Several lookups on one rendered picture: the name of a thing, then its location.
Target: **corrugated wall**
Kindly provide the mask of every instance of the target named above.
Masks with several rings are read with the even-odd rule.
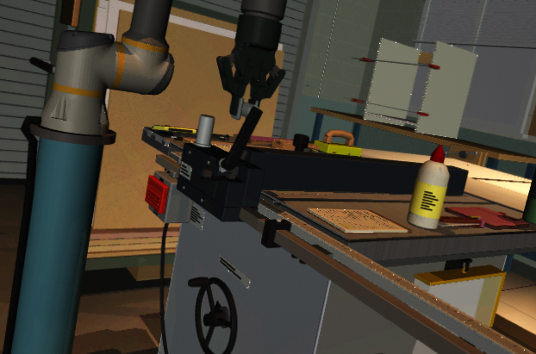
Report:
[[[241,0],[181,0],[237,17]],[[56,0],[0,0],[0,178],[24,178],[28,142],[20,131],[27,115],[41,115],[47,77],[29,64],[48,59]],[[283,21],[284,69],[274,123],[281,135],[307,0],[289,0]]]

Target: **yellow edge trim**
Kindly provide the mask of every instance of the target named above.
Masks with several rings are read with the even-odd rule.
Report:
[[[71,86],[64,86],[54,84],[53,88],[58,92],[70,93],[71,95],[87,96],[87,97],[105,97],[105,92],[97,92],[95,90],[81,90],[79,88],[72,88]]]
[[[117,72],[115,73],[115,79],[112,86],[110,86],[111,90],[116,89],[119,86],[119,83],[121,82],[121,78],[123,78],[123,72],[125,70],[125,48],[123,45],[119,42],[115,43],[117,45]]]
[[[438,286],[440,284],[467,282],[468,280],[486,279],[488,277],[499,277],[499,276],[504,276],[504,275],[506,275],[506,273],[501,272],[501,273],[492,273],[489,275],[481,275],[481,276],[460,277],[459,279],[445,280],[441,282],[430,282],[426,278],[422,276],[418,276],[418,275],[415,275],[415,279],[420,280],[421,282],[425,283],[428,286]]]
[[[497,315],[497,308],[499,308],[499,301],[501,300],[502,287],[504,286],[504,280],[506,279],[506,273],[502,275],[501,285],[499,286],[499,291],[497,292],[497,297],[495,299],[495,306],[493,307],[493,314],[491,315],[491,320],[489,321],[489,327],[493,326],[495,322],[495,315]]]
[[[147,43],[137,42],[135,40],[125,38],[124,36],[121,39],[121,43],[125,43],[127,45],[132,46],[132,47],[138,47],[139,49],[148,50],[149,52],[167,53],[167,48],[166,47],[158,47],[158,46],[148,45]]]

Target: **wooden handle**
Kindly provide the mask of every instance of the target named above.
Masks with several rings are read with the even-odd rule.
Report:
[[[340,129],[332,129],[331,131],[328,131],[326,135],[324,135],[324,142],[326,142],[327,144],[331,144],[331,140],[333,139],[333,137],[344,138],[348,146],[353,146],[353,135],[348,133],[347,131],[343,131]]]

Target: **white bottle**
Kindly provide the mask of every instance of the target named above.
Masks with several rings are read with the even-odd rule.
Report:
[[[444,162],[445,152],[439,145],[430,160],[419,169],[409,205],[408,223],[428,230],[438,228],[449,180]]]

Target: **yellow box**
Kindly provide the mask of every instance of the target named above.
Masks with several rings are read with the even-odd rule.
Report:
[[[361,156],[363,149],[356,146],[349,146],[346,144],[327,144],[321,140],[316,140],[315,145],[318,146],[320,152],[333,153],[336,155],[345,155],[345,156]]]

